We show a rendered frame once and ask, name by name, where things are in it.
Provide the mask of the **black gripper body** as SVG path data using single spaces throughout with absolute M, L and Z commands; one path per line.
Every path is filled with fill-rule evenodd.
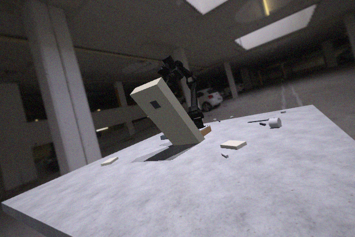
M 169 75 L 169 74 L 167 74 L 166 76 L 168 76 L 168 75 Z M 181 79 L 184 77 L 183 73 L 182 73 L 178 68 L 175 68 L 174 70 L 171 70 L 170 75 L 171 75 L 175 80 L 177 80 L 177 79 L 176 79 L 177 77 L 178 77 L 179 80 L 181 80 Z M 167 81 L 166 76 L 165 76 L 164 79 L 163 79 L 165 82 Z

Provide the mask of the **white flat rectangular block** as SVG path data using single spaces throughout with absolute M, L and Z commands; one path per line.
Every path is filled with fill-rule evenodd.
M 106 160 L 105 162 L 101 163 L 102 166 L 105 166 L 105 165 L 109 165 L 109 164 L 112 164 L 113 162 L 115 162 L 116 160 L 118 160 L 119 157 L 115 157 L 115 158 L 110 158 L 108 160 Z
M 220 144 L 220 147 L 226 148 L 226 149 L 238 150 L 238 149 L 244 147 L 245 145 L 247 145 L 246 141 L 229 140 L 229 141 L 226 141 L 226 142 Z

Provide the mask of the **beige service panel with round hole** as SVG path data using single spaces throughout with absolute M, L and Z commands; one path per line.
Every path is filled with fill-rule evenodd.
M 205 139 L 162 77 L 135 88 L 130 96 L 173 145 Z

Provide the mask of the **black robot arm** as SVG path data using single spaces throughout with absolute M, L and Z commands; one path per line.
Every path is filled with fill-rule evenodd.
M 181 61 L 179 60 L 174 61 L 170 54 L 168 54 L 162 60 L 165 65 L 161 65 L 158 68 L 158 74 L 162 75 L 163 78 L 167 74 L 170 74 L 171 70 L 174 70 L 175 68 L 178 68 L 186 77 L 186 84 L 191 90 L 191 106 L 188 108 L 189 110 L 188 115 L 191 118 L 191 120 L 194 121 L 194 124 L 197 126 L 198 129 L 204 128 L 205 126 L 203 125 L 202 122 L 202 118 L 204 118 L 204 115 L 201 112 L 200 108 L 198 107 L 198 102 L 197 102 L 197 90 L 199 88 L 199 81 L 197 77 L 194 76 L 192 72 L 184 68 Z M 188 82 L 187 79 L 190 77 L 194 78 L 195 80 Z

